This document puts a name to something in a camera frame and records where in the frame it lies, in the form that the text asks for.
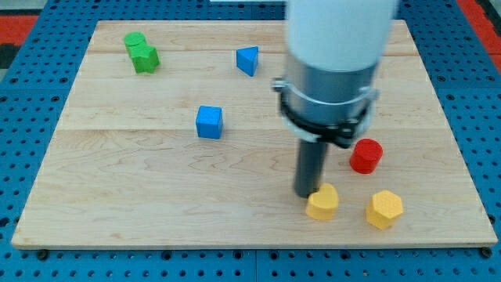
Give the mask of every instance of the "wooden board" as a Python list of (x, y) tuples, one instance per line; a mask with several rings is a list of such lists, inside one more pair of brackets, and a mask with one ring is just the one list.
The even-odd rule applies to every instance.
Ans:
[[(160, 52), (135, 74), (122, 38)], [(307, 217), (292, 190), (297, 138), (270, 80), (283, 73), (283, 22), (99, 22), (13, 236), (22, 249), (432, 248), (497, 241), (405, 22), (395, 21), (374, 84), (366, 137), (385, 154), (372, 175), (330, 148), (324, 179), (336, 218)], [(259, 45), (249, 78), (235, 49)], [(220, 140), (196, 137), (199, 105), (220, 106)], [(373, 193), (405, 213), (366, 223)]]

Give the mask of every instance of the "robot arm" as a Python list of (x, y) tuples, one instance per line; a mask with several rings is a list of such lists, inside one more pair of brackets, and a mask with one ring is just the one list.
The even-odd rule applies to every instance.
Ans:
[(398, 0), (289, 0), (283, 119), (300, 139), (295, 190), (318, 189), (327, 143), (348, 148), (367, 130), (371, 88)]

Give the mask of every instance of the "white cylinder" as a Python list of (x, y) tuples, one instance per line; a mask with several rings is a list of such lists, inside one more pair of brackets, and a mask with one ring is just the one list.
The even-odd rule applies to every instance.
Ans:
[(325, 71), (358, 71), (382, 56), (398, 0), (289, 0), (292, 55)]

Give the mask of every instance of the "red surface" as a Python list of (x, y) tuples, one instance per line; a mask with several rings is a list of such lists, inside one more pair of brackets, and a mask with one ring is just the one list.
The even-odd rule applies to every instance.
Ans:
[(383, 157), (383, 147), (375, 140), (361, 139), (355, 145), (350, 165), (358, 173), (369, 174)]
[(21, 46), (38, 16), (0, 16), (0, 44)]
[(476, 3), (475, 0), (457, 0), (464, 16), (470, 22), (478, 38), (482, 42), (492, 61), (501, 72), (501, 37), (494, 30), (494, 25), (485, 16), (484, 8)]

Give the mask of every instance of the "red cylinder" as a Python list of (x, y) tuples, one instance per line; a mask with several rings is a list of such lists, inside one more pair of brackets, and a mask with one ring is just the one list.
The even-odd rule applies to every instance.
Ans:
[(383, 157), (383, 147), (372, 139), (360, 139), (350, 157), (350, 165), (358, 173), (369, 174)]

